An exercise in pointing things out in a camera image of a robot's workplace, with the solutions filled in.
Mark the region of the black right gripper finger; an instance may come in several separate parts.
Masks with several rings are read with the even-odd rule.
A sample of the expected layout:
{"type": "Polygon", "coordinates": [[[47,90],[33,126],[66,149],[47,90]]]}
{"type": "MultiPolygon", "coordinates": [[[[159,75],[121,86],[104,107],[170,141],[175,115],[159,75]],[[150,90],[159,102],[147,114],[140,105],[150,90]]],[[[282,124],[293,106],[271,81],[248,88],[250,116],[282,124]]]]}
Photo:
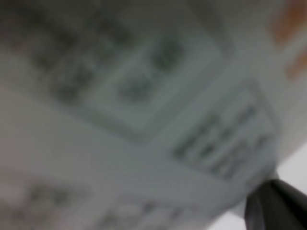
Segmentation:
{"type": "Polygon", "coordinates": [[[247,230],[307,230],[307,195],[290,184],[272,179],[246,200],[247,230]]]}

